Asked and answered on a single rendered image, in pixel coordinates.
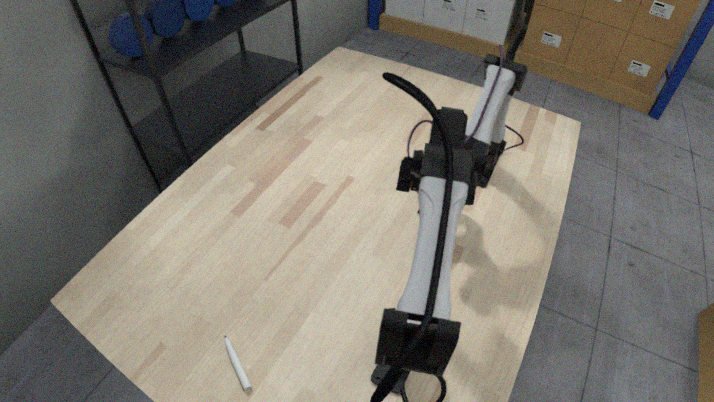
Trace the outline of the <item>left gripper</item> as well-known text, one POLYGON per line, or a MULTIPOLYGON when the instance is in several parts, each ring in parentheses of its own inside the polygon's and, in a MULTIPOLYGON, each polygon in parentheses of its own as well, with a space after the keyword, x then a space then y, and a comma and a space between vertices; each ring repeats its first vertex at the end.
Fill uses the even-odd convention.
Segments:
MULTIPOLYGON (((411 189, 411 191, 416 191, 416 192, 418 191, 419 178, 415 177, 414 174, 411 174, 411 164, 412 164, 412 157, 405 156, 401 160, 396 191, 402 191, 402 192, 407 192, 407 193, 409 193, 410 189, 411 189), (410 185, 411 185, 411 187, 410 187, 410 185)), ((476 179, 478 180, 478 173, 474 172, 472 182, 468 186, 468 192, 467 192, 467 198, 466 198, 465 205, 470 206, 470 205, 474 204, 474 201, 473 201, 475 199, 474 194, 476 193, 475 187, 477 186, 476 179)))

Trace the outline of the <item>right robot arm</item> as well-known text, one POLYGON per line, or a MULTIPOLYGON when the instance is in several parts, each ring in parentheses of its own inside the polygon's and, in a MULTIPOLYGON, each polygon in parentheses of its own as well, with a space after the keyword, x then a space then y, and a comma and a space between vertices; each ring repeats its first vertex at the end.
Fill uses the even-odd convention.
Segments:
POLYGON ((516 91, 520 92, 522 89, 526 69, 528 71, 526 65, 506 60, 502 60, 502 66, 499 67, 499 61, 500 57, 492 54, 486 57, 486 86, 476 112, 466 128, 466 138, 471 132, 472 135, 464 149, 472 150, 472 158, 475 159, 474 172, 478 173, 479 179, 477 186, 481 188, 487 187, 499 156, 505 150, 507 142, 502 140, 506 132, 505 118, 516 91))

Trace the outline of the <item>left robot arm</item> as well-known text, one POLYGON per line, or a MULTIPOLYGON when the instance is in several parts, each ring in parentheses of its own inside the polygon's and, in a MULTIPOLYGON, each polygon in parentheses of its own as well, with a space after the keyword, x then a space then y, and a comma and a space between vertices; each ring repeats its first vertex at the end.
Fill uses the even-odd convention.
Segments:
POLYGON ((411 174, 419 178, 420 212, 412 267, 397 309, 383 310, 375 357, 377 366, 371 382, 379 385, 377 378, 382 380, 393 366, 423 317, 432 319, 410 358, 401 367, 404 373, 395 383, 396 388, 391 390, 395 394, 401 392, 410 371, 442 377, 461 329, 461 322, 450 320, 450 272, 457 224, 472 182, 475 159, 472 150, 464 149, 468 115, 462 109, 444 106, 436 110, 447 127, 452 144, 453 178, 448 191, 444 146, 432 119, 429 143, 425 143, 424 153, 414 150, 411 164, 411 174))

